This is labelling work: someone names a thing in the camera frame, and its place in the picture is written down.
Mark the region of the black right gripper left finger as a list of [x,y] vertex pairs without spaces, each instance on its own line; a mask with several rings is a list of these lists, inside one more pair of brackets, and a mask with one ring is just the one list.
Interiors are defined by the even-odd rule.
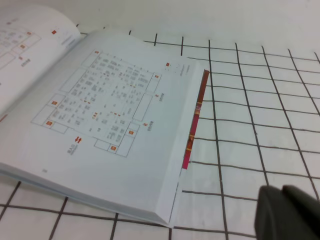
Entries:
[[259,189],[254,229],[258,240],[288,240],[295,217],[293,205],[273,186]]

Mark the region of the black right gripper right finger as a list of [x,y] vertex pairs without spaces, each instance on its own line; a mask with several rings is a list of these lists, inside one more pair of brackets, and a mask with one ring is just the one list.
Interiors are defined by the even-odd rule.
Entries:
[[285,185],[282,192],[294,205],[295,210],[305,223],[320,239],[320,202],[293,185]]

